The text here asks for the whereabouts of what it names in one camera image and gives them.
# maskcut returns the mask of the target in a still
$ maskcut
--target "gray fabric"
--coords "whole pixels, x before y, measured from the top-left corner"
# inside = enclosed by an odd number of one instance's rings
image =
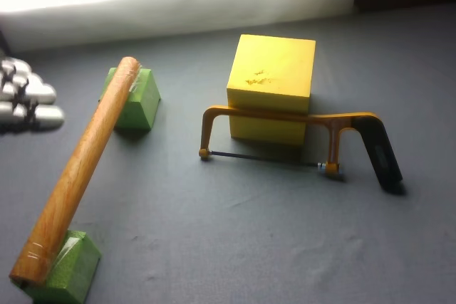
[[[147,135],[114,133],[71,224],[103,252],[87,303],[453,303],[456,298],[456,6],[205,33],[22,56],[66,113],[55,132],[0,137],[0,293],[97,105],[132,55],[162,94]],[[348,181],[197,151],[204,109],[225,104],[241,33],[317,40],[311,112],[373,111],[408,190],[381,191],[359,135]],[[326,156],[308,131],[306,158]],[[246,151],[216,120],[211,147]]]

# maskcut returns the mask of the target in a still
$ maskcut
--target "green block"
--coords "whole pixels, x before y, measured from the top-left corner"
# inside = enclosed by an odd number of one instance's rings
[[[68,231],[46,284],[22,290],[35,304],[82,304],[101,253],[83,231]]]
[[[105,80],[103,97],[109,82],[113,79],[117,68],[111,68]],[[152,129],[157,112],[160,93],[150,69],[141,69],[130,89],[130,95],[120,113],[115,126],[117,128]]]

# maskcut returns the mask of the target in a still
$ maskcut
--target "yellow foam block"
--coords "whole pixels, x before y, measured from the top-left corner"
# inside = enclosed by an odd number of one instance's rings
[[[242,35],[227,85],[228,105],[306,114],[315,41]],[[305,124],[231,117],[233,138],[301,145]]]

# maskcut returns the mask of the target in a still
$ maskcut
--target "table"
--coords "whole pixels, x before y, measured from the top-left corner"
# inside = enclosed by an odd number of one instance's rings
[[[91,303],[453,303],[456,5],[25,53],[66,114],[54,132],[0,136],[0,293],[95,110],[109,67],[135,56],[162,95],[148,134],[115,132],[71,224],[103,258]],[[382,192],[361,138],[346,183],[313,170],[198,157],[205,108],[226,104],[242,33],[317,41],[310,111],[383,119],[406,196]],[[324,160],[311,128],[304,156]],[[246,152],[217,118],[211,147]]]

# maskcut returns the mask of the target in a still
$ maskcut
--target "wooden dowel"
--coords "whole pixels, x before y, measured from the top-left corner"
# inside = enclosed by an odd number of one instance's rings
[[[124,57],[71,155],[9,277],[21,285],[42,285],[65,233],[128,98],[140,64]]]

